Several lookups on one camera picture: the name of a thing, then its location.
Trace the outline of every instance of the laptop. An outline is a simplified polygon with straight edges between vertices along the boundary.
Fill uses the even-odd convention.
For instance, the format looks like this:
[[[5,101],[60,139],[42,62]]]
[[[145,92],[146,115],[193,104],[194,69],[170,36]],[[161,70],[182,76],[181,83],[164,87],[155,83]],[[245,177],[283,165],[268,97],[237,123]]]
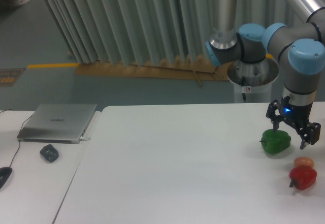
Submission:
[[[95,109],[95,104],[39,105],[17,138],[32,142],[79,143]]]

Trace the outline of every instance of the laptop logo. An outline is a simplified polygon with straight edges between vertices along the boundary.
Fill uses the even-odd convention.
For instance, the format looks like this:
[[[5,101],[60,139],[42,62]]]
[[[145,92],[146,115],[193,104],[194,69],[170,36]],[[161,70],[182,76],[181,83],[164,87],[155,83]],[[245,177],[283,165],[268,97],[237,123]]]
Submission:
[[[65,119],[51,119],[51,121],[65,121]]]

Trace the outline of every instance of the yellow floor stripe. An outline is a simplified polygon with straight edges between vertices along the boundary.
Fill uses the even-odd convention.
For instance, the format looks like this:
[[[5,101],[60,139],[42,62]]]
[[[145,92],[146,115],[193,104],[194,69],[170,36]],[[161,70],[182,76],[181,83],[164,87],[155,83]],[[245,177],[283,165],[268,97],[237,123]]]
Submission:
[[[77,67],[78,63],[57,63],[57,64],[38,64],[28,65],[27,68],[63,68],[63,67]]]

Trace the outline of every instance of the floor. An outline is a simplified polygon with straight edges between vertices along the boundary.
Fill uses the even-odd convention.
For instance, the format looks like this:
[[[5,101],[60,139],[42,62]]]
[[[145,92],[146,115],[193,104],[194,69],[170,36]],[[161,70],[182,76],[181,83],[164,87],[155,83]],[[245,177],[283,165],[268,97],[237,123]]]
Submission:
[[[43,63],[74,62],[42,0],[15,10],[0,10],[0,69]],[[42,103],[96,103],[97,110],[114,105],[233,103],[230,82],[74,75],[71,68],[26,69],[12,87],[0,87],[0,109],[35,110]],[[283,75],[273,84],[280,99]],[[325,101],[322,76],[317,101]]]

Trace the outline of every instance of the computer mouse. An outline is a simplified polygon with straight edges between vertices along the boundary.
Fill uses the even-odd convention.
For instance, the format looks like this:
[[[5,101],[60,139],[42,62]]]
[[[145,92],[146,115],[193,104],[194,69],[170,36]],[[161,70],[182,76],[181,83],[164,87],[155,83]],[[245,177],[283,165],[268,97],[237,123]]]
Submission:
[[[12,173],[11,167],[1,167],[0,168],[0,188],[2,188],[3,185],[5,185],[6,181],[10,177]]]
[[[59,152],[51,144],[48,144],[48,145],[44,146],[43,149],[40,151],[40,154],[48,162],[53,162],[59,157]]]

